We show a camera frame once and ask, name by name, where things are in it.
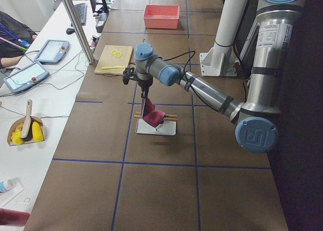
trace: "red object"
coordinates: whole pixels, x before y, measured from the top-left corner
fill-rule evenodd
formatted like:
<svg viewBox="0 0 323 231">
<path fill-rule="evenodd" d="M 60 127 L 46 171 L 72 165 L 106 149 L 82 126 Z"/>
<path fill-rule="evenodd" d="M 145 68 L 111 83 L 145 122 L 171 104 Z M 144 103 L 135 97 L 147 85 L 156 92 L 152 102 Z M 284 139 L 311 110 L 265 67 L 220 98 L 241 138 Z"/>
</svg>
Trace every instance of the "red object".
<svg viewBox="0 0 323 231">
<path fill-rule="evenodd" d="M 17 227 L 25 226 L 29 215 L 30 214 L 28 212 L 0 208 L 0 225 Z"/>
<path fill-rule="evenodd" d="M 149 98 L 147 98 L 143 109 L 142 119 L 152 127 L 156 128 L 159 124 L 164 122 L 164 116 L 165 113 L 160 110 L 155 110 L 155 105 L 152 104 Z"/>
<path fill-rule="evenodd" d="M 147 5 L 143 19 L 146 28 L 177 29 L 180 6 Z"/>
</svg>

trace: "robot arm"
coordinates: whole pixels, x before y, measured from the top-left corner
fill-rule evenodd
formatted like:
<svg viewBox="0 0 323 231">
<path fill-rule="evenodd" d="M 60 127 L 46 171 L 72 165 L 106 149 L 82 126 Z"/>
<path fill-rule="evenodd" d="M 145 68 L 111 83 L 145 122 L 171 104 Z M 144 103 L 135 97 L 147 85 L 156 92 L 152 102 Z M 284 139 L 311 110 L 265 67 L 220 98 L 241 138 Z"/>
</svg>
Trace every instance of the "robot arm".
<svg viewBox="0 0 323 231">
<path fill-rule="evenodd" d="M 271 150 L 278 141 L 274 122 L 282 69 L 287 55 L 292 27 L 300 17 L 305 0 L 259 0 L 256 20 L 259 35 L 246 102 L 238 102 L 211 86 L 181 65 L 169 64 L 154 54 L 148 43 L 135 48 L 136 70 L 126 69 L 124 83 L 138 81 L 145 99 L 152 78 L 171 86 L 175 83 L 196 94 L 206 105 L 230 118 L 236 125 L 239 145 L 253 153 Z"/>
</svg>

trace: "brown table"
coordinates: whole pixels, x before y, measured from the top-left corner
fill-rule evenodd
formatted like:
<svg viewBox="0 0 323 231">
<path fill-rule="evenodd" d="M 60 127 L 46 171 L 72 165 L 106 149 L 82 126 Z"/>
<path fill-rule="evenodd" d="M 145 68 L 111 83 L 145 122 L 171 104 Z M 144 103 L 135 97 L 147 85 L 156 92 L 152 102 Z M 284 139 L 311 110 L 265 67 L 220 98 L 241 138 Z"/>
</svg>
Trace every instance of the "brown table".
<svg viewBox="0 0 323 231">
<path fill-rule="evenodd" d="M 178 29 L 145 29 L 147 4 L 179 5 Z M 213 46 L 222 7 L 221 0 L 116 0 L 95 57 L 105 45 L 145 41 L 164 59 L 195 50 L 187 69 L 200 75 L 198 55 Z M 137 135 L 140 88 L 95 75 L 95 66 L 25 230 L 287 230 L 267 156 L 240 148 L 228 118 L 155 80 L 149 98 L 178 115 L 177 134 Z M 243 80 L 203 78 L 243 101 Z"/>
</svg>

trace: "wooden cutting board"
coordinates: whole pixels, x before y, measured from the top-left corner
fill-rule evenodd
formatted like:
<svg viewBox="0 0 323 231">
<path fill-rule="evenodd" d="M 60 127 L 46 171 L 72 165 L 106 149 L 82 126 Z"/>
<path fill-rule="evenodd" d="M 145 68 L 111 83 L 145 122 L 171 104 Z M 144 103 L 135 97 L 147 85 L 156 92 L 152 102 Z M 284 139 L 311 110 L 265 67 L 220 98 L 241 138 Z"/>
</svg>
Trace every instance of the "wooden cutting board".
<svg viewBox="0 0 323 231">
<path fill-rule="evenodd" d="M 95 68 L 94 73 L 97 75 L 116 75 L 122 76 L 123 71 L 128 66 L 131 56 L 132 56 L 133 47 L 132 46 L 120 46 L 120 45 L 106 45 L 101 54 L 99 62 Z M 122 66 L 122 68 L 107 69 L 103 70 L 102 67 L 115 67 Z"/>
</svg>

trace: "table surface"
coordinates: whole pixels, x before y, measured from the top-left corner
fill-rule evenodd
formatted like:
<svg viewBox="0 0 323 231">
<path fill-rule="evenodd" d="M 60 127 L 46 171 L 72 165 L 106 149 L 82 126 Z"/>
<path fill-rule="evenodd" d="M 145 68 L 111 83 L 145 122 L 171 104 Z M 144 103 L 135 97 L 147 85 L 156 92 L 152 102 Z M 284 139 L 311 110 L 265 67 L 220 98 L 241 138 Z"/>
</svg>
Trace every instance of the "table surface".
<svg viewBox="0 0 323 231">
<path fill-rule="evenodd" d="M 86 25 L 83 26 L 83 29 L 87 39 L 90 40 L 92 35 L 99 36 L 99 34 L 95 29 L 96 22 L 91 13 L 90 3 L 89 1 L 86 3 L 88 4 L 88 13 Z M 42 82 L 44 84 L 51 83 L 58 88 L 63 88 L 86 73 L 88 62 L 85 55 L 80 54 L 82 48 L 76 34 L 66 34 L 66 29 L 70 27 L 70 24 L 65 8 L 61 4 L 27 51 L 28 56 L 33 60 L 37 53 L 28 52 L 40 50 L 46 40 L 69 41 L 70 48 L 63 60 L 57 65 L 45 66 L 50 74 L 55 74 L 45 79 Z M 17 67 L 23 68 L 30 63 L 31 61 L 28 58 L 23 57 Z M 0 107 L 0 180 L 13 179 L 15 183 L 19 181 L 24 189 L 2 208 L 31 212 L 83 78 L 62 90 L 57 90 L 51 85 L 37 85 L 22 94 L 0 98 L 2 107 L 22 114 L 19 115 Z M 0 88 L 0 95 L 7 93 L 10 93 L 10 90 L 3 84 Z M 45 141 L 9 146 L 7 144 L 9 128 L 13 122 L 25 115 L 28 99 L 33 101 L 32 116 L 42 118 L 47 132 Z M 21 229 L 23 228 L 0 226 L 0 230 Z"/>
<path fill-rule="evenodd" d="M 178 28 L 146 29 L 148 4 L 179 5 Z M 164 59 L 195 50 L 187 70 L 201 76 L 199 53 L 213 46 L 222 7 L 221 0 L 115 0 L 94 56 L 104 57 L 105 45 L 144 41 Z M 53 143 L 25 230 L 287 230 L 267 156 L 241 149 L 229 119 L 155 80 L 149 98 L 178 116 L 177 133 L 138 135 L 140 88 L 95 75 L 95 66 Z M 243 101 L 243 79 L 202 78 Z"/>
</svg>

